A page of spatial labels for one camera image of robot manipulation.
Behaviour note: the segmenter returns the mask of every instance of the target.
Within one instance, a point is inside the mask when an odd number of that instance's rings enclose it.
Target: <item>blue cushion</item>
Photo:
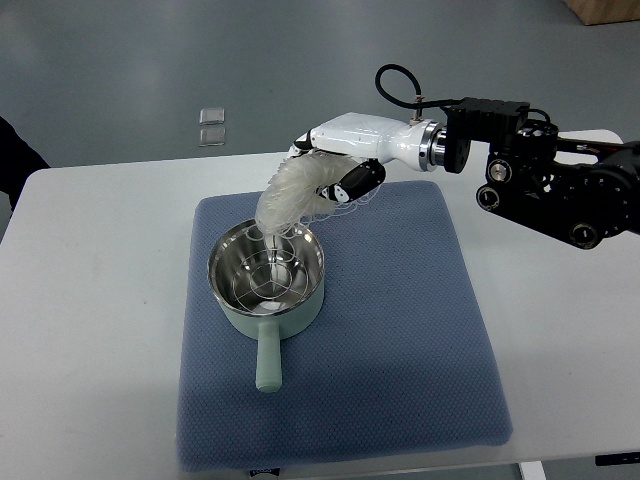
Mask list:
[[[511,434],[491,344],[439,188],[385,184],[356,212],[311,225],[322,310],[283,340],[283,386],[256,390],[257,342],[207,280],[218,237],[259,193],[195,213],[178,406],[185,471],[254,469],[501,445]]]

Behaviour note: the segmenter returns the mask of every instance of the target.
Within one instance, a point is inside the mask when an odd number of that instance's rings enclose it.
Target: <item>robotic arm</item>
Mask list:
[[[382,72],[406,69],[382,67]],[[414,85],[415,77],[408,73]],[[460,173],[471,141],[489,144],[486,184],[476,193],[484,210],[582,249],[630,230],[640,233],[640,142],[613,144],[558,137],[549,116],[525,102],[477,98],[396,104],[416,110],[410,124],[348,113],[310,130],[294,142],[290,157],[312,150],[365,160],[339,182],[318,189],[324,198],[351,202],[382,181],[383,165],[400,160],[417,171],[438,166]],[[421,120],[422,108],[440,106],[446,126]],[[542,119],[529,118],[541,114]],[[595,163],[566,165],[556,152],[595,156]]]

